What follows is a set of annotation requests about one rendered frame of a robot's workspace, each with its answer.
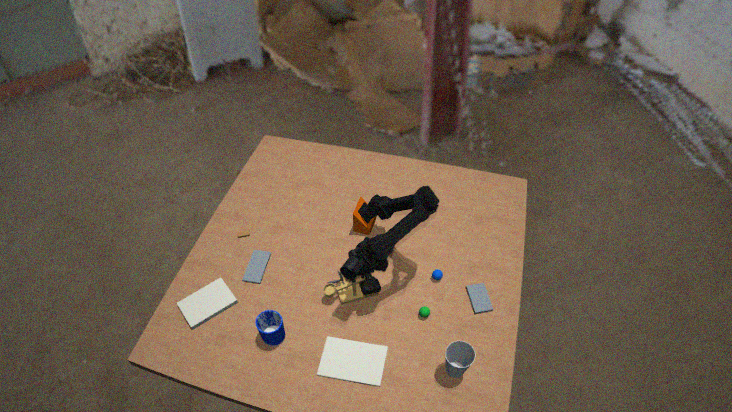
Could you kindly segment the blue cup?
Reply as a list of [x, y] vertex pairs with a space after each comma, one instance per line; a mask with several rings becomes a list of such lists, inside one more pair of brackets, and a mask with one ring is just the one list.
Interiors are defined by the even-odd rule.
[[275, 347], [285, 339], [285, 330], [281, 315], [272, 310], [264, 310], [256, 320], [256, 326], [265, 344]]

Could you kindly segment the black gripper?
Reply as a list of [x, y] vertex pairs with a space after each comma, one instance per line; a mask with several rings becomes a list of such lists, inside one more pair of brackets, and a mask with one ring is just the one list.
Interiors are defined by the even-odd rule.
[[[349, 257], [354, 254], [355, 254], [355, 249], [350, 250], [348, 252]], [[381, 291], [381, 286], [380, 286], [378, 279], [375, 278], [374, 276], [372, 276], [372, 274], [370, 273], [370, 270], [366, 266], [361, 270], [360, 273], [358, 273], [358, 276], [361, 275], [362, 278], [364, 278], [364, 275], [365, 275], [364, 280], [359, 281], [359, 285], [361, 287], [362, 293], [365, 296]]]

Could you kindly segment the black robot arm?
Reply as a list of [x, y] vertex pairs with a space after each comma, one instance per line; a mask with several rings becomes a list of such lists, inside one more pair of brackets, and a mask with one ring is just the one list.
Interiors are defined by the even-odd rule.
[[355, 248], [355, 254], [340, 268], [341, 274], [354, 280], [366, 266], [371, 269], [370, 273], [374, 273], [374, 270], [385, 272], [389, 265], [387, 258], [393, 252], [395, 244], [435, 213], [438, 203], [439, 200], [430, 186], [422, 186], [415, 194], [394, 199], [376, 194], [368, 204], [364, 202], [358, 213], [366, 223], [376, 216], [384, 220], [390, 218], [394, 212], [409, 209], [412, 211], [385, 234], [378, 234], [371, 239], [366, 237], [360, 242]]

